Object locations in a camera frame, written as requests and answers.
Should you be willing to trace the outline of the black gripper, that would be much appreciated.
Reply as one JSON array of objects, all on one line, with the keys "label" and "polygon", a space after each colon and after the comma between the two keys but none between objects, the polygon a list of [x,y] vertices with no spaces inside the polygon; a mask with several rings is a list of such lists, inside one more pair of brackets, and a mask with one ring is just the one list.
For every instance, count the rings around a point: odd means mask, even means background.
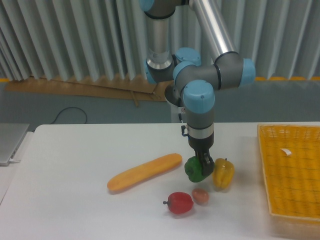
[{"label": "black gripper", "polygon": [[214,135],[201,139],[189,135],[188,144],[194,150],[195,156],[201,158],[202,176],[208,177],[211,175],[215,168],[215,162],[210,156],[210,148],[214,144]]}]

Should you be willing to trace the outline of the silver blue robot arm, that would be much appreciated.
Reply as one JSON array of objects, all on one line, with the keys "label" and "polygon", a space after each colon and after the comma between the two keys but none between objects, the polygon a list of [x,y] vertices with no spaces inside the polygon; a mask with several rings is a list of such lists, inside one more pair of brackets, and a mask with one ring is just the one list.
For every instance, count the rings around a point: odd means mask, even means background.
[{"label": "silver blue robot arm", "polygon": [[[155,83],[173,81],[166,88],[165,98],[185,110],[186,124],[181,133],[195,152],[184,170],[191,182],[201,182],[215,168],[210,155],[214,144],[215,92],[252,83],[255,65],[237,53],[214,0],[142,0],[139,5],[147,24],[147,78]],[[170,52],[169,19],[180,6],[189,6],[195,12],[208,41],[212,65],[202,65],[199,53],[192,48]]]}]

